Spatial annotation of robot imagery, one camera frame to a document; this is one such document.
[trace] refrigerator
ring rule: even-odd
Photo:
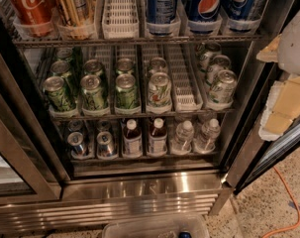
[[[275,63],[255,58],[299,9],[300,0],[267,0],[260,27],[252,35],[152,38],[144,31],[144,7],[138,6],[138,37],[23,40],[12,24],[10,3],[0,0],[0,234],[93,226],[177,212],[218,214],[233,193],[242,191],[300,146],[300,117],[275,142],[258,136],[269,88],[282,71]],[[175,118],[190,117],[196,126],[196,117],[207,110],[203,86],[195,72],[194,47],[209,41],[219,43],[223,54],[232,60],[238,77],[234,102],[216,111],[221,133],[212,153],[172,155],[169,142]],[[80,49],[83,62],[98,58],[105,64],[110,86],[108,113],[100,117],[80,110],[60,117],[51,112],[43,84],[60,48]],[[152,57],[164,57],[170,67],[180,60],[194,92],[194,109],[176,101],[179,94],[187,96],[173,86],[171,111],[150,112],[145,67]],[[142,107],[134,114],[115,109],[115,69],[120,58],[130,58],[137,67]],[[168,125],[168,150],[161,157],[147,156],[151,117],[164,117]],[[120,123],[131,118],[138,119],[143,132],[142,155],[136,159],[122,155]],[[112,125],[119,155],[114,160],[94,156],[97,144],[93,141],[100,120]],[[65,138],[71,121],[82,121],[92,134],[87,143],[92,148],[91,158],[73,157]]]

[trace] orange cord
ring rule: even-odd
[[[280,179],[282,180],[282,182],[284,183],[292,201],[294,202],[295,206],[296,206],[296,209],[297,209],[297,213],[298,213],[298,221],[295,225],[293,226],[288,226],[288,227],[283,227],[283,228],[280,228],[280,229],[277,229],[277,230],[273,230],[273,231],[270,231],[268,233],[266,233],[262,238],[267,238],[273,234],[276,234],[276,233],[280,233],[280,232],[285,232],[285,231],[289,231],[289,230],[292,230],[292,229],[295,229],[297,228],[299,225],[300,225],[300,209],[299,209],[299,206],[298,206],[298,203],[296,201],[296,199],[293,197],[291,191],[290,191],[290,188],[288,187],[285,179],[283,178],[283,176],[281,175],[281,173],[279,172],[279,170],[274,167],[275,171],[277,172],[277,174],[279,175]]]

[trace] terrazzo floor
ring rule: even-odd
[[[276,165],[300,206],[300,148]],[[210,238],[261,238],[265,233],[297,222],[286,188],[274,169],[226,202],[217,216],[205,216]],[[0,236],[3,238],[17,236]],[[23,238],[101,238],[102,228],[54,230]],[[270,238],[300,238],[300,226]]]

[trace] floor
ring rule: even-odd
[[[300,206],[300,148],[276,166]],[[281,179],[271,169],[238,196],[232,196],[219,215],[204,218],[211,238],[261,238],[271,230],[295,224],[297,211]],[[91,228],[57,230],[33,233],[23,238],[101,238],[101,232]],[[300,226],[270,237],[300,238]]]

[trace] red can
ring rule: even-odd
[[[23,25],[48,23],[51,19],[51,4],[49,0],[10,0],[13,9]],[[34,37],[42,37],[51,31],[50,24],[46,31],[40,32],[34,28]]]

